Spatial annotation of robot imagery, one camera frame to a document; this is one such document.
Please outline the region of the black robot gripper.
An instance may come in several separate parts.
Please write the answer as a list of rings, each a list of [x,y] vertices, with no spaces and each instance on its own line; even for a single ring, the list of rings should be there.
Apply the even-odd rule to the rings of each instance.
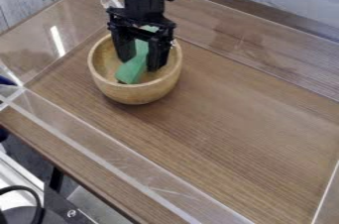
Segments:
[[[126,62],[134,57],[134,39],[140,39],[148,42],[146,70],[158,70],[166,64],[176,24],[157,13],[134,17],[126,15],[125,8],[112,7],[105,12],[120,61]]]

